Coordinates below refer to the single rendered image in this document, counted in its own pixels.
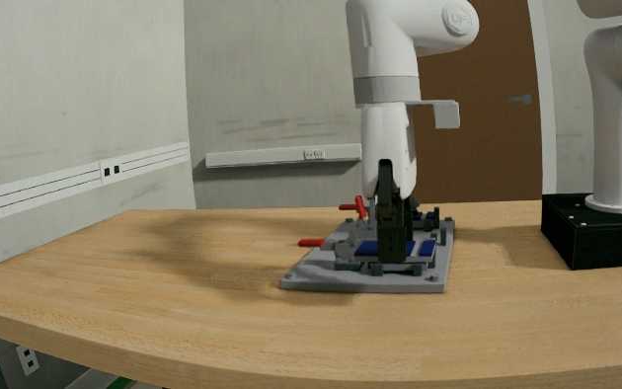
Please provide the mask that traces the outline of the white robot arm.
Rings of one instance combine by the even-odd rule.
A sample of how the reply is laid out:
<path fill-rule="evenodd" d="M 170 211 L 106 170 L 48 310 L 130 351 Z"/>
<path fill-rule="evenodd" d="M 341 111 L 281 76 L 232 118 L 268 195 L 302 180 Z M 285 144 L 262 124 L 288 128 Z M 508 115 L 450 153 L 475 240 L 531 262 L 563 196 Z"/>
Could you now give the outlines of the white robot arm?
<path fill-rule="evenodd" d="M 592 19 L 622 16 L 622 0 L 577 2 Z M 432 104 L 436 128 L 459 128 L 454 100 L 421 101 L 417 57 L 475 39 L 479 19 L 467 0 L 347 0 L 346 16 L 356 104 Z M 622 214 L 622 24 L 592 31 L 583 54 L 594 130 L 593 194 L 585 205 Z"/>

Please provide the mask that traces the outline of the blue part with slot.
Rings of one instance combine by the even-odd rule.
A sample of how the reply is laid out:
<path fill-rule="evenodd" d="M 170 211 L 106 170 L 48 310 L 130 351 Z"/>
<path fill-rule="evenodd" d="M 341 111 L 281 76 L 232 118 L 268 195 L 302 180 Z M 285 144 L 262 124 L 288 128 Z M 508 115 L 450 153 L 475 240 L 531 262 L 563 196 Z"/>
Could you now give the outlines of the blue part with slot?
<path fill-rule="evenodd" d="M 434 241 L 407 241 L 407 259 L 405 262 L 431 262 L 435 250 Z M 354 252 L 355 262 L 379 262 L 377 241 L 363 241 Z"/>

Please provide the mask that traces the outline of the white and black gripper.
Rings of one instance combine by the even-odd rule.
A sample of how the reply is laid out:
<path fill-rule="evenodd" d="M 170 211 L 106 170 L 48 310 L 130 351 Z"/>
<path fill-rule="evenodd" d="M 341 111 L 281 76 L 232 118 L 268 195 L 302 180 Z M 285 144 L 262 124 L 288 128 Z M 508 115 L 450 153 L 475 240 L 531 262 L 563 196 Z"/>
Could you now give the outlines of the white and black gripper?
<path fill-rule="evenodd" d="M 355 104 L 361 109 L 362 196 L 372 200 L 377 195 L 379 262 L 405 262 L 407 241 L 414 241 L 410 193 L 416 184 L 416 145 L 412 107 L 421 105 Z"/>

